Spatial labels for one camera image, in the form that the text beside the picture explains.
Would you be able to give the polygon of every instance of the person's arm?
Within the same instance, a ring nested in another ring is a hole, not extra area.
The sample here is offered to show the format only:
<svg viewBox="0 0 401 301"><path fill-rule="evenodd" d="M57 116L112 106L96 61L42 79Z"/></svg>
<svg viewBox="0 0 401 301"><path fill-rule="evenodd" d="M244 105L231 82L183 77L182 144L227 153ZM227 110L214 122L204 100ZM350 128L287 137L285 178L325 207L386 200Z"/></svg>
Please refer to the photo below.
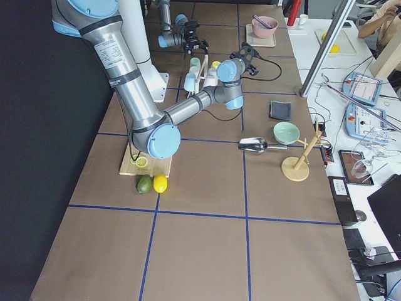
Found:
<svg viewBox="0 0 401 301"><path fill-rule="evenodd" d="M358 38L366 38L367 36L370 36L375 33L375 31L381 27L383 23L386 23L387 21L392 21L395 17L396 14L395 12L397 11L397 7L392 6L391 8L388 8L384 15L372 22L366 23L363 25L358 32Z"/></svg>

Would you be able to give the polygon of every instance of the green bowl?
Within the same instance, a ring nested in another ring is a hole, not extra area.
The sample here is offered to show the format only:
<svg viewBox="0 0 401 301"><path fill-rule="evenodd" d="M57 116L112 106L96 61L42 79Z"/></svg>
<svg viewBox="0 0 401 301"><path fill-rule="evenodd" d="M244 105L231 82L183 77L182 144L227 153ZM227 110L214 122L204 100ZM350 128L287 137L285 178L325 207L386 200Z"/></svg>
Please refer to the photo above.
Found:
<svg viewBox="0 0 401 301"><path fill-rule="evenodd" d="M279 122L273 128L274 138L277 142L290 145L299 139L299 129L291 122Z"/></svg>

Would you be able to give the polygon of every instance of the ladle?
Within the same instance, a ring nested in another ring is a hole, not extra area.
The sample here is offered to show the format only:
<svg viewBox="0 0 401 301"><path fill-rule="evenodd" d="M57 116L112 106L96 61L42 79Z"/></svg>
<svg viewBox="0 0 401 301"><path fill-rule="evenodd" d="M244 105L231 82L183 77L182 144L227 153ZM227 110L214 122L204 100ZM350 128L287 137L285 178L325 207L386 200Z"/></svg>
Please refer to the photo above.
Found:
<svg viewBox="0 0 401 301"><path fill-rule="evenodd" d="M262 153L266 149L287 149L286 145L269 145L262 137L243 138L238 143L238 149L242 151Z"/></svg>

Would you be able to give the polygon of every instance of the person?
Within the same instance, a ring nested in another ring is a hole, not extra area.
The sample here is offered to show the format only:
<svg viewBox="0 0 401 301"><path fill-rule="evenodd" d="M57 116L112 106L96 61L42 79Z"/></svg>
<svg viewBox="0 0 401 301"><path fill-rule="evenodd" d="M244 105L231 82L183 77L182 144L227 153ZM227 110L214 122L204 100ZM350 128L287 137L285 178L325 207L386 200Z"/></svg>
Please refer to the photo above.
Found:
<svg viewBox="0 0 401 301"><path fill-rule="evenodd" d="M378 57L388 42L396 34L401 34L401 0L388 0L360 29L359 38L366 38L379 30L376 52ZM388 81L396 88L401 86L401 62L395 67L395 71L388 77Z"/></svg>

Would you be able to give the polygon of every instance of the pink bowl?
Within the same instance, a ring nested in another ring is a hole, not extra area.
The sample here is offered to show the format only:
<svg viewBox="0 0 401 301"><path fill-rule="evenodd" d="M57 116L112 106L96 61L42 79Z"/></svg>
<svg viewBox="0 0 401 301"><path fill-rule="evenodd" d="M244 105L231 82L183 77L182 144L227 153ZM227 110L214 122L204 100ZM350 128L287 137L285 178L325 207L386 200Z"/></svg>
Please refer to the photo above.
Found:
<svg viewBox="0 0 401 301"><path fill-rule="evenodd" d="M252 30L253 33L261 39L265 39L269 36L272 36L273 33L276 31L277 26L278 26L278 22L277 20L270 18L270 17L266 17L266 16L259 16L259 18L261 18L263 21L267 22L268 24L270 24L273 28L272 29L267 29L266 27L264 27L261 23L259 23L256 19L252 19Z"/></svg>

